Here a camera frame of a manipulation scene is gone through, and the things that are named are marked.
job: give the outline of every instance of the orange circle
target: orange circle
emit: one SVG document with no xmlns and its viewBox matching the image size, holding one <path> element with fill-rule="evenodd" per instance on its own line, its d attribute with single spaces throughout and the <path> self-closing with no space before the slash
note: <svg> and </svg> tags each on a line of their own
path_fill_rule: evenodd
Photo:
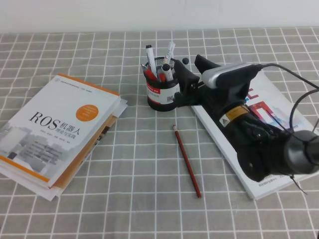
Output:
<svg viewBox="0 0 319 239">
<path fill-rule="evenodd" d="M 91 121 L 99 114 L 99 109 L 94 105 L 84 105 L 76 112 L 76 118 L 80 121 Z"/>
</svg>

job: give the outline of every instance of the book cover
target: book cover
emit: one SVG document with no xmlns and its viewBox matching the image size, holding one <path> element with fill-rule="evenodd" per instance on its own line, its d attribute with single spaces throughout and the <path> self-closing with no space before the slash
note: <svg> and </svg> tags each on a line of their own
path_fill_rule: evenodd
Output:
<svg viewBox="0 0 319 239">
<path fill-rule="evenodd" d="M 268 114 L 272 114 L 284 127 L 289 127 L 289 116 L 293 105 L 285 98 L 285 96 L 271 83 L 267 76 L 260 72 L 251 81 L 249 94 L 246 98 L 246 105 L 254 111 L 256 115 L 265 123 L 274 125 L 282 129 Z M 284 175 L 269 175 L 261 182 L 255 182 L 249 179 L 242 171 L 237 153 L 222 132 L 219 130 L 214 121 L 210 118 L 202 106 L 192 107 L 205 126 L 206 130 L 213 138 L 214 142 L 231 165 L 232 169 L 237 174 L 239 180 L 242 182 L 247 193 L 253 199 L 265 197 L 275 191 L 278 191 L 293 181 Z M 294 114 L 294 129 L 295 131 L 307 129 L 312 130 L 311 123 L 298 111 Z M 296 181 L 308 178 L 310 175 L 296 175 Z"/>
<path fill-rule="evenodd" d="M 52 186 L 120 100 L 93 84 L 54 77 L 0 129 L 1 166 Z"/>
</svg>

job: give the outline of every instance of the yellow warning label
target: yellow warning label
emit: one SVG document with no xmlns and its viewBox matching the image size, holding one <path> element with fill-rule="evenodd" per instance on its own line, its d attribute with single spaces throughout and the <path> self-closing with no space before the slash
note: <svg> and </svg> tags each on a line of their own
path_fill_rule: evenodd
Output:
<svg viewBox="0 0 319 239">
<path fill-rule="evenodd" d="M 226 116 L 229 119 L 229 121 L 233 121 L 237 117 L 239 117 L 245 113 L 248 113 L 248 112 L 249 112 L 249 110 L 245 106 L 237 106 L 235 108 L 232 108 L 230 111 L 228 111 L 226 113 Z"/>
</svg>

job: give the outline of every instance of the stack of books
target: stack of books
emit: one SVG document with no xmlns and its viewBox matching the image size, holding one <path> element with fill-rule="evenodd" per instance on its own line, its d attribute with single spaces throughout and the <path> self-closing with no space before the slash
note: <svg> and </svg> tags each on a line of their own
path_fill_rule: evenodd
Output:
<svg viewBox="0 0 319 239">
<path fill-rule="evenodd" d="M 0 173 L 51 201 L 126 107 L 118 93 L 55 76 L 0 129 Z"/>
</svg>

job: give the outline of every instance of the marker cap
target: marker cap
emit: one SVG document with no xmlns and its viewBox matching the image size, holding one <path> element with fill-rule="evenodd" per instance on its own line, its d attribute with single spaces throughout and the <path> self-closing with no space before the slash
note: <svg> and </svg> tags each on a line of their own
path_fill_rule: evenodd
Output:
<svg viewBox="0 0 319 239">
<path fill-rule="evenodd" d="M 163 71 L 168 71 L 168 70 L 170 69 L 169 64 L 164 64 L 164 65 L 162 66 L 162 69 L 163 69 Z"/>
</svg>

